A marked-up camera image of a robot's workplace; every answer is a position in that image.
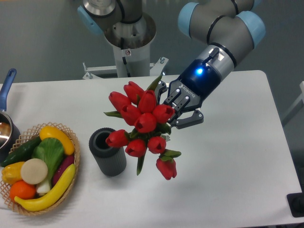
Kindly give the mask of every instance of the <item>wicker basket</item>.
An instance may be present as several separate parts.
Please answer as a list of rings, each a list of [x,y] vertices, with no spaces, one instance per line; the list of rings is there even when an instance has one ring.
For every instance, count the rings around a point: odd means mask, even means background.
[[[40,130],[44,127],[44,126],[54,126],[57,127],[58,129],[62,130],[73,142],[74,146],[75,146],[75,166],[76,166],[76,173],[75,176],[70,184],[70,186],[68,187],[68,189],[66,190],[66,192],[63,194],[63,196],[51,207],[41,210],[41,211],[36,211],[36,212],[32,212],[32,211],[28,211],[25,210],[23,207],[21,207],[19,204],[14,203],[10,200],[10,185],[7,183],[4,183],[2,180],[0,182],[0,194],[2,195],[2,198],[4,199],[4,203],[14,212],[18,212],[21,215],[26,215],[26,216],[35,216],[35,215],[41,215],[44,214],[48,211],[53,210],[54,208],[56,208],[60,203],[62,203],[65,198],[68,196],[68,194],[70,193],[72,187],[74,186],[75,183],[75,179],[78,173],[78,167],[79,167],[79,162],[80,162],[80,151],[79,151],[79,141],[78,138],[76,137],[75,133],[73,133],[73,131],[64,126],[63,124],[60,123],[43,123],[43,124],[38,124],[37,126],[34,126],[31,129],[28,129],[26,132],[24,132],[22,135],[19,136],[19,139],[16,140],[16,143],[13,145],[13,147],[11,148],[10,152],[14,151],[17,147],[19,147],[21,144],[25,143],[26,141],[28,141],[29,139],[31,139],[32,137],[38,136]]]

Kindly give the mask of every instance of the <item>red tulip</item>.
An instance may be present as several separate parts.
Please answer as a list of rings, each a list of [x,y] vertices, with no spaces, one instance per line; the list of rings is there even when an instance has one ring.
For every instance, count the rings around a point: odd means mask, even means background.
[[[124,129],[110,133],[105,140],[106,144],[108,144],[108,146],[118,148],[128,145],[129,140],[125,137],[124,133]]]
[[[160,104],[156,106],[152,114],[156,117],[156,120],[160,124],[166,123],[174,113],[174,109],[166,104]]]
[[[171,161],[162,161],[159,158],[156,161],[156,167],[167,180],[170,180],[171,177],[175,178],[177,175],[175,160],[171,163]]]
[[[153,90],[144,91],[142,98],[138,103],[138,108],[142,113],[151,113],[156,107],[156,97]]]
[[[143,89],[140,88],[135,82],[129,82],[128,85],[123,87],[128,98],[130,98],[133,104],[137,104],[137,95],[141,98],[143,95]]]
[[[131,104],[131,101],[127,96],[115,91],[110,93],[109,100],[118,112],[120,112],[121,108],[125,105]]]
[[[135,121],[142,115],[141,111],[132,104],[122,107],[120,114],[130,126],[134,126]]]
[[[160,136],[149,139],[148,148],[152,153],[163,153],[166,149],[166,140]]]
[[[129,142],[125,152],[132,157],[142,157],[147,151],[146,143],[142,139],[135,139]]]
[[[151,113],[144,113],[135,121],[134,126],[140,133],[148,133],[156,128],[156,118]]]

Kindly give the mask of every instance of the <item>black vase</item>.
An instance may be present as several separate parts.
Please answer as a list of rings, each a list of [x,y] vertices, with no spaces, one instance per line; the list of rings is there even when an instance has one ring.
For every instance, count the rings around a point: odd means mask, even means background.
[[[89,141],[89,148],[100,170],[107,176],[116,176],[124,171],[127,160],[124,148],[110,147],[105,142],[112,128],[101,128],[95,131]]]

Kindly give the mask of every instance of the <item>white table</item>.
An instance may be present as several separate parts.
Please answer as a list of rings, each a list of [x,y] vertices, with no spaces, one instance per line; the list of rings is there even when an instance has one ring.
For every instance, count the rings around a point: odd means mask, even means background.
[[[1,203],[0,226],[223,228],[304,221],[292,217],[287,203],[286,195],[301,188],[261,71],[231,73],[203,103],[203,124],[172,130],[167,148],[182,152],[175,179],[162,177],[151,153],[139,176],[137,159],[128,155],[122,174],[103,175],[88,148],[91,134],[102,127],[132,129],[103,114],[114,110],[109,93],[123,93],[129,80],[146,88],[154,78],[13,84],[7,113],[15,125],[20,131],[67,125],[79,138],[81,166],[70,197],[55,211],[29,218]]]

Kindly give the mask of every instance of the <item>gray floor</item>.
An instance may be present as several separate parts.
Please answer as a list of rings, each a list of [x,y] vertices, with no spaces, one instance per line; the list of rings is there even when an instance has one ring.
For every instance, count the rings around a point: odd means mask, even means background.
[[[187,2],[143,0],[144,11],[157,26],[151,61],[168,58],[168,74],[180,74],[206,47],[177,28],[179,11]],[[104,37],[92,35],[78,18],[80,4],[81,0],[0,0],[0,83],[12,67],[18,71],[15,82],[34,82],[81,79],[82,62],[87,67],[114,65]],[[266,37],[236,68],[267,74],[280,116],[300,95],[304,81],[303,9],[302,0],[263,0],[254,12],[266,25]],[[304,166],[304,109],[284,131],[296,167]]]

